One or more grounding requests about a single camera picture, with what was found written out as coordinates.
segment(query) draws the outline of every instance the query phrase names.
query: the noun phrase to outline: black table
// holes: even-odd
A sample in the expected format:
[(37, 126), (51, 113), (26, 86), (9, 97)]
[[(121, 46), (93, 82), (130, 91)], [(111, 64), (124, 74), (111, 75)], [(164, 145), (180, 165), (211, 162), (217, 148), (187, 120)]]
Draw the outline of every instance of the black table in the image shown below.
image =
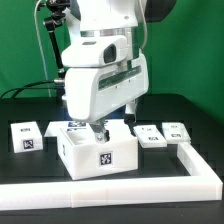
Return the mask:
[[(44, 150), (14, 154), (11, 123), (36, 121), (44, 135), (50, 121), (68, 120), (55, 98), (0, 101), (0, 184), (71, 181), (57, 155), (55, 138), (44, 138)], [(192, 146), (224, 181), (224, 126), (180, 95), (140, 98), (137, 124), (182, 122)], [(139, 146), (137, 171), (92, 179), (188, 175), (175, 158), (176, 148), (148, 152)], [(0, 223), (223, 223), (224, 201), (157, 203), (89, 208), (1, 211)]]

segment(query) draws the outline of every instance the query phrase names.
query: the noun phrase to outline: white cube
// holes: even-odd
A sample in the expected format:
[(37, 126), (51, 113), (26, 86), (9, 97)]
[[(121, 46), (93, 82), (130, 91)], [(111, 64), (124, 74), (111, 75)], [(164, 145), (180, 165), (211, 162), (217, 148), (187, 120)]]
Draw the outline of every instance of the white cube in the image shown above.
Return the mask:
[(36, 122), (11, 124), (14, 152), (43, 149), (43, 140)]
[(128, 128), (110, 126), (110, 141), (99, 144), (91, 129), (58, 133), (58, 153), (73, 180), (136, 170), (137, 138)]

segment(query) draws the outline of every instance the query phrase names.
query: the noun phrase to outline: white plastic casing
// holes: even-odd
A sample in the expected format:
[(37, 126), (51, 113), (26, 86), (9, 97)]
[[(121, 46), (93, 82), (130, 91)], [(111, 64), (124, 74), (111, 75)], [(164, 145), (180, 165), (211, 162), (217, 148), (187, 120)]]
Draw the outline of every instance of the white plastic casing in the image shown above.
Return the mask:
[(80, 37), (63, 51), (62, 62), (67, 67), (102, 67), (111, 64), (104, 60), (104, 51), (110, 46), (116, 48), (116, 58), (111, 63), (120, 62), (127, 57), (125, 36)]
[(136, 27), (135, 0), (77, 0), (81, 31)]
[(43, 149), (43, 140), (36, 122), (11, 124), (14, 152)]
[(75, 43), (77, 38), (80, 38), (80, 21), (75, 18), (70, 9), (66, 8), (63, 13), (66, 15), (66, 26), (68, 28), (71, 44)]
[(132, 61), (141, 66), (138, 75), (116, 85), (99, 90), (99, 81), (112, 75), (117, 65), (103, 68), (71, 68), (65, 77), (65, 91), (69, 115), (87, 123), (96, 121), (138, 98), (148, 90), (148, 72), (143, 54)]

